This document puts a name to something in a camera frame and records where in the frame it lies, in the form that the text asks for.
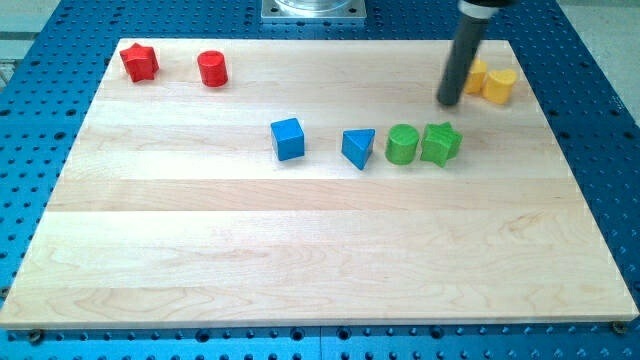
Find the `red star block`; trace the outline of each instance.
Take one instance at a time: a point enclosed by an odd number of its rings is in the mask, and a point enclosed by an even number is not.
[[[151,46],[135,43],[130,48],[120,51],[120,57],[133,82],[153,80],[153,74],[159,69],[156,53]]]

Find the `blue pegboard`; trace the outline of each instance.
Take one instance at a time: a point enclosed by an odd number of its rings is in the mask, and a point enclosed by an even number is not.
[[[456,3],[371,0],[363,26],[263,24],[256,0],[62,0],[0,95],[0,287],[15,277],[121,37],[450,39]],[[501,10],[487,37],[511,42],[638,302],[640,129],[555,1]],[[640,358],[640,322],[614,325],[0,331],[0,359]]]

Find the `blue triangular prism block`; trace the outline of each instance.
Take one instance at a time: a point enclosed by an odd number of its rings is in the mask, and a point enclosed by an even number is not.
[[[373,151],[374,129],[346,130],[342,133],[342,153],[358,169],[363,170]]]

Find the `red block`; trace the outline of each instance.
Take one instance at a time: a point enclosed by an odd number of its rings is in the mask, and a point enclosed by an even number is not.
[[[135,43],[130,48],[120,51],[120,57],[133,82],[153,80],[153,74],[159,69],[156,53],[151,46]]]
[[[224,55],[219,51],[205,51],[198,55],[198,67],[202,83],[206,86],[218,87],[229,81]]]

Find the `green cylinder block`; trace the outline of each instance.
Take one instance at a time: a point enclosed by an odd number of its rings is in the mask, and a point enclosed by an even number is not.
[[[413,161],[420,134],[413,126],[398,124],[389,130],[385,156],[396,165],[406,165]]]

